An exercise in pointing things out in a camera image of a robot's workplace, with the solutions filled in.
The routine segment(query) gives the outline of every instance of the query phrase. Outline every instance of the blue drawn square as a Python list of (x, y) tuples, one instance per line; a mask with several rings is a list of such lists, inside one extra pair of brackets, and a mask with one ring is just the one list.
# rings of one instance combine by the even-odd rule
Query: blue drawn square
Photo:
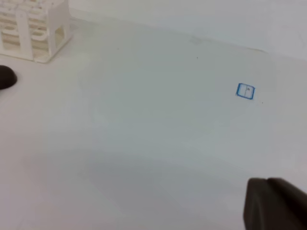
[(236, 90), (236, 95), (239, 97), (243, 97), (249, 100), (253, 100), (255, 93), (255, 87), (251, 85), (246, 85), (243, 83), (240, 83), (238, 85), (238, 89)]

